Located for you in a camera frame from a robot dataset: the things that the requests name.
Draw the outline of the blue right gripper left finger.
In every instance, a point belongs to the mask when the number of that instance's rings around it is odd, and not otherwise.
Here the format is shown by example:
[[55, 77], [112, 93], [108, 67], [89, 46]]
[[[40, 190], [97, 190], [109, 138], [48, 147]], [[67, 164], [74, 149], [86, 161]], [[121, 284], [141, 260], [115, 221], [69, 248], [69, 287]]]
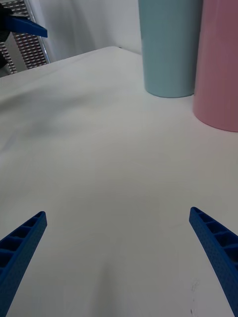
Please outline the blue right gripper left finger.
[[7, 315], [46, 227], [40, 211], [0, 241], [0, 316]]

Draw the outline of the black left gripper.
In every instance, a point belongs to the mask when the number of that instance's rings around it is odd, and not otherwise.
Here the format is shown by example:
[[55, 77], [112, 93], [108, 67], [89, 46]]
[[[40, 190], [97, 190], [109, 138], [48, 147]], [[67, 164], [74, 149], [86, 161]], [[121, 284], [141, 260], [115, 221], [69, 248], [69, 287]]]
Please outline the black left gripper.
[[[48, 37], [47, 29], [23, 17], [10, 16], [12, 10], [0, 4], [0, 42], [5, 43], [10, 32]], [[0, 53], [0, 70], [8, 70], [8, 62]]]

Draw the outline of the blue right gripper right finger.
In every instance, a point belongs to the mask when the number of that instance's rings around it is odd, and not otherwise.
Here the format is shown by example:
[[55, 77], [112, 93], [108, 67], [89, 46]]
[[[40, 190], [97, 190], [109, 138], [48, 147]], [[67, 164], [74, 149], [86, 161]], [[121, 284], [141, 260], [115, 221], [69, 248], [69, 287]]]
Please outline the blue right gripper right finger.
[[238, 236], [200, 209], [190, 209], [189, 223], [218, 278], [234, 316], [238, 315]]

